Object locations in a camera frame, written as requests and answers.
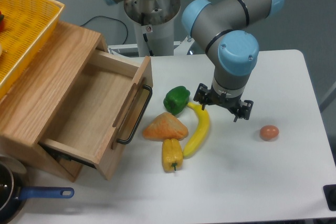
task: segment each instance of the plastic basket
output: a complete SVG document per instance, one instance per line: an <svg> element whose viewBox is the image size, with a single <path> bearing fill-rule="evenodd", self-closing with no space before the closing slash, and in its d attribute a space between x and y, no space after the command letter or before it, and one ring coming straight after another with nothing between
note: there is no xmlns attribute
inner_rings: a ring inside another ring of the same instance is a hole
<svg viewBox="0 0 336 224"><path fill-rule="evenodd" d="M56 27L64 4L55 0L0 0L0 99L32 61Z"/></svg>

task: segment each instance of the blue pot handle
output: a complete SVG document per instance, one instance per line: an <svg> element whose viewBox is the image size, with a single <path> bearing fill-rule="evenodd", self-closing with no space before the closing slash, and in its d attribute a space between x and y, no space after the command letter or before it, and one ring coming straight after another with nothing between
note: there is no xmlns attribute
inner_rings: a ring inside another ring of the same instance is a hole
<svg viewBox="0 0 336 224"><path fill-rule="evenodd" d="M26 186L20 189L18 199L19 200L29 198L69 199L74 194L75 191L71 187Z"/></svg>

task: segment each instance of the gray floor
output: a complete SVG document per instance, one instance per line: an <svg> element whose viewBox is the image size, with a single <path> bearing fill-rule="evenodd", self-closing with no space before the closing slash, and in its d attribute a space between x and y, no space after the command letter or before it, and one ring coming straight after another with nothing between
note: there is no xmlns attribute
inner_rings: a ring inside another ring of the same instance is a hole
<svg viewBox="0 0 336 224"><path fill-rule="evenodd" d="M126 43L135 43L133 27L123 12L122 4L107 6L103 0L58 1L66 4L62 20L80 25L96 15L118 18L126 22L130 31ZM193 0L181 1L183 11ZM286 0L279 14L246 29L258 39L261 50L298 49L303 52L318 102L336 81L335 3L336 0ZM183 40L186 36L181 25L181 13L176 19L175 40ZM109 45L121 44L125 37L122 25L110 20L97 19L87 27L103 33ZM322 114L333 150L336 150L335 115L336 102L333 102Z"/></svg>

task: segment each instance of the black metal handle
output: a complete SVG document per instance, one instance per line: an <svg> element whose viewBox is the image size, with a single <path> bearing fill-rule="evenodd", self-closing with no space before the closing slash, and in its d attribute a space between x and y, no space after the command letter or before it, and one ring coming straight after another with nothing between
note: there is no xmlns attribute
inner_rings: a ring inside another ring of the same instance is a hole
<svg viewBox="0 0 336 224"><path fill-rule="evenodd" d="M153 94L153 90L152 90L152 88L151 88L150 86L146 85L146 84L144 84L144 85L142 86L142 88L143 88L143 89L146 89L146 90L149 91L148 97L147 97L147 99L146 99L146 101L145 101L145 104L144 104L143 107L142 107L142 110L141 110L141 112L140 112L140 114L139 114L139 117L138 117L137 121L135 122L135 125L134 125L134 127L133 127L133 129L132 129L132 131L131 131L130 136L129 136L126 140L123 140L123 139L118 138L118 139L117 139L117 143L119 143L119 144L129 144L129 143L132 141L132 139L133 139L133 137L134 137L134 134L135 134L135 132L137 131L137 128L138 128L138 126L139 126L139 124L140 124L140 121L141 121L141 119L142 119L142 116L143 116L144 113L145 113L145 110L146 110L146 108L147 108L147 105L148 105L149 101L150 101L151 98L152 98L152 94Z"/></svg>

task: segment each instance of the pot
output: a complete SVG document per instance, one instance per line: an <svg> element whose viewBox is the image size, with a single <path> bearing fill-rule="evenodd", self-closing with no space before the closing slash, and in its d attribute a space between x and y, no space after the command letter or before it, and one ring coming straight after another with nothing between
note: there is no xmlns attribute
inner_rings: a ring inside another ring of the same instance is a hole
<svg viewBox="0 0 336 224"><path fill-rule="evenodd" d="M71 187L26 186L27 180L0 161L0 223L9 221L29 198L69 199L75 192Z"/></svg>

